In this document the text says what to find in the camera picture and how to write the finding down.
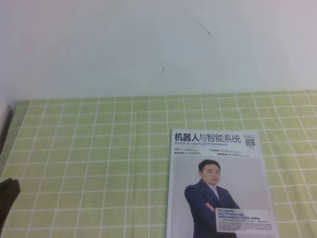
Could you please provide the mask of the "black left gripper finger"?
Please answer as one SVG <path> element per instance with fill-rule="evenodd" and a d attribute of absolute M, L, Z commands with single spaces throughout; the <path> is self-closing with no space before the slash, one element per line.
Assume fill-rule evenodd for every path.
<path fill-rule="evenodd" d="M 4 223 L 20 193 L 17 179 L 8 178 L 0 183 L 0 222 Z"/>

